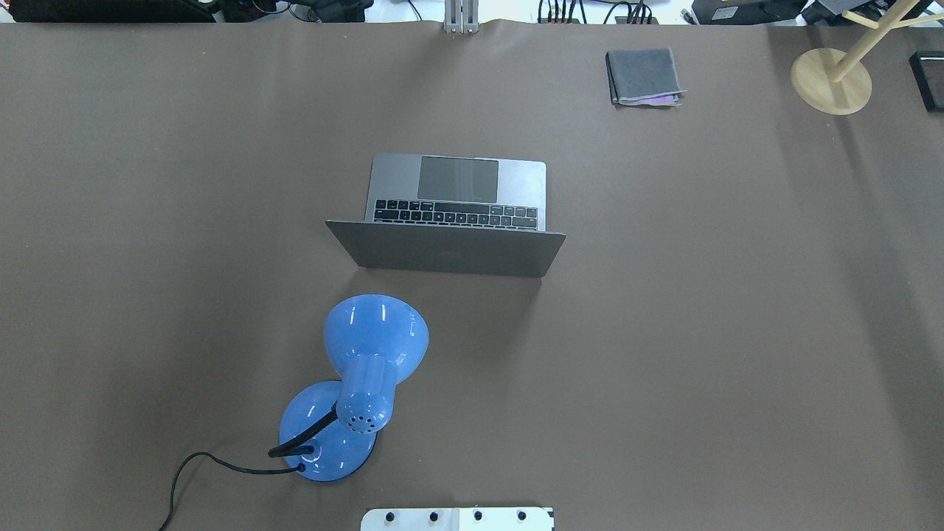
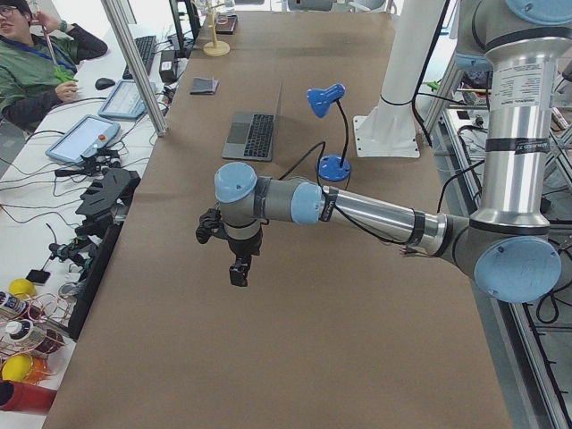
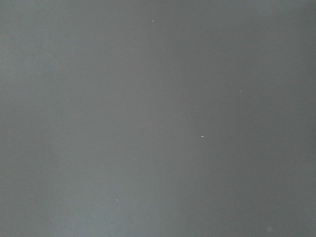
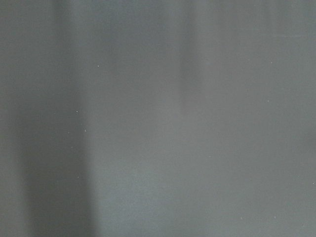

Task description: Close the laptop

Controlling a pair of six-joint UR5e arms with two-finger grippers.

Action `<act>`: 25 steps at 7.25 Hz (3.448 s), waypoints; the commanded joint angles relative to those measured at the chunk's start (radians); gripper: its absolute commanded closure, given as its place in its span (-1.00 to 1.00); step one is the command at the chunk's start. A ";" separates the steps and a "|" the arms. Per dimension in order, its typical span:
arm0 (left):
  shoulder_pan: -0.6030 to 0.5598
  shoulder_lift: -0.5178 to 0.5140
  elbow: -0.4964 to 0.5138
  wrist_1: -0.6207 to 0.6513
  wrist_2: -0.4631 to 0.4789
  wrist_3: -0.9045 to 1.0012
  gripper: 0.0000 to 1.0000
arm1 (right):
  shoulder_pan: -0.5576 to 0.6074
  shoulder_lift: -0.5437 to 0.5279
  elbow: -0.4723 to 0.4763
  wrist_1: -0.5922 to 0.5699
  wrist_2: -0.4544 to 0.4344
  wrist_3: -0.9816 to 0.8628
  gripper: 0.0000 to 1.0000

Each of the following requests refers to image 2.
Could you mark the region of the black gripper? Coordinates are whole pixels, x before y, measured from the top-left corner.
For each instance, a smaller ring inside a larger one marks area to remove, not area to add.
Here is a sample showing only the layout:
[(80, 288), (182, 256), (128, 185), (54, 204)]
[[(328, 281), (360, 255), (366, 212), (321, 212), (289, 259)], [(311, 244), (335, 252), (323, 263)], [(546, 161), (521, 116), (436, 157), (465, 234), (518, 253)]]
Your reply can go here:
[(231, 252), (237, 257), (229, 267), (230, 281), (233, 286), (248, 287), (248, 259), (259, 256), (262, 246), (262, 232), (244, 240), (228, 239)]

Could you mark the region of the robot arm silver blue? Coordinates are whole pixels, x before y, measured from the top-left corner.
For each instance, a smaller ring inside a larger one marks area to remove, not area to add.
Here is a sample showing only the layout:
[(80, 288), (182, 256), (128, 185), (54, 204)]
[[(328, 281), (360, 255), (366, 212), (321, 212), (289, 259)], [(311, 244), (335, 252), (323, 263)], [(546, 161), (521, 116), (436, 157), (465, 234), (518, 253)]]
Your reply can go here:
[(559, 58), (571, 46), (568, 1), (465, 1), (458, 50), (492, 67), (482, 193), (469, 217), (427, 214), (311, 181), (280, 181), (233, 162), (215, 174), (214, 235), (235, 255), (233, 285), (247, 285), (262, 223), (350, 223), (378, 240), (455, 265), (491, 297), (536, 300), (561, 273), (540, 210)]

